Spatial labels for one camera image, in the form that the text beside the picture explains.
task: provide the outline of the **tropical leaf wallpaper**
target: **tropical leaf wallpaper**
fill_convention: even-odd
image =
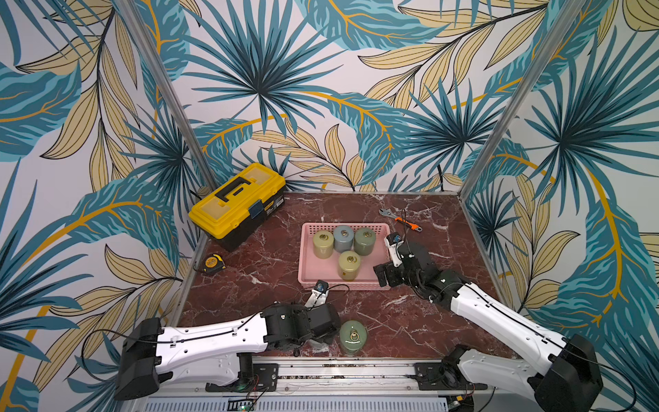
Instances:
[[[632,381],[632,410],[659,411],[659,2],[602,2],[605,13],[585,24],[594,4],[466,202],[511,307],[586,336]],[[596,406],[628,407],[629,384],[604,377]]]
[[[291,190],[456,191],[564,3],[187,1],[162,55],[218,183],[268,154]]]
[[[291,191],[437,191],[566,2],[135,5],[218,183],[260,162]],[[657,10],[586,2],[467,199],[510,304],[595,341],[639,411],[659,410]],[[0,412],[118,411],[121,339],[90,332],[169,320],[209,187],[111,0],[0,0],[0,20]]]
[[[140,12],[176,78],[183,8]],[[110,0],[0,1],[0,16],[0,411],[116,411],[122,338],[90,332],[170,319],[202,182]]]

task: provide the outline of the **red marble surface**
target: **red marble surface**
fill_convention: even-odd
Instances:
[[[408,231],[423,244],[440,268],[452,268],[495,297],[494,285],[474,242],[458,199],[454,196],[409,194],[288,193],[285,203],[232,253],[213,242],[206,252],[218,252],[227,269],[215,276],[197,274],[179,325],[199,326],[248,316],[273,301],[306,302],[297,281],[300,233],[305,222],[385,222],[380,208],[407,208],[409,221],[423,232]],[[400,230],[401,226],[392,227]],[[361,357],[440,358],[463,343],[493,355],[513,352],[461,316],[422,301],[409,287],[389,291],[330,291],[328,301],[341,321],[358,320],[368,330]],[[261,355],[291,355],[265,352]],[[337,338],[325,351],[305,345],[304,356],[340,356]]]

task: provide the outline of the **white robotic arm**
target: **white robotic arm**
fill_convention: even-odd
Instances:
[[[381,286],[406,284],[428,299],[479,325],[522,359],[506,359],[459,345],[442,364],[446,382],[457,377],[534,399],[546,412],[587,412],[602,390],[592,344],[521,316],[453,270],[439,270],[421,245],[398,233],[385,239],[391,262],[374,267]]]
[[[190,328],[161,328],[158,318],[143,320],[123,344],[115,399],[136,399],[161,384],[186,381],[235,392],[253,387],[251,353],[288,351],[338,333],[341,321],[320,296],[328,290],[322,283],[312,307],[275,303],[247,318]]]

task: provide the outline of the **pink plastic basket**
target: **pink plastic basket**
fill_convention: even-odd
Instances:
[[[362,227],[373,229],[376,234],[376,242],[373,253],[362,256],[359,275],[353,281],[345,281],[339,276],[339,253],[335,250],[327,259],[317,258],[314,254],[314,235],[317,231],[333,231],[335,227],[348,225],[353,230]],[[386,223],[305,223],[302,225],[302,243],[300,245],[300,266],[297,279],[300,284],[307,288],[316,285],[318,280],[326,281],[329,286],[339,283],[350,285],[350,290],[358,291],[387,291],[389,286],[380,287],[378,277],[373,271],[373,266],[389,262],[389,252],[384,246],[384,238],[389,235],[389,225]]]

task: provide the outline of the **metal bracket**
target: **metal bracket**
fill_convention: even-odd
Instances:
[[[277,390],[277,379],[279,379],[279,364],[278,363],[254,363],[254,379],[258,377],[256,389],[254,386],[249,386],[244,390],[232,390],[227,386],[218,386],[215,384],[206,384],[206,392],[239,392],[242,394],[249,392],[274,392]]]
[[[473,384],[467,381],[458,372],[455,375],[455,385],[447,385],[444,372],[450,368],[441,362],[421,362],[414,364],[415,380],[418,383],[419,390],[462,390],[471,392],[472,390],[485,390],[487,385]]]

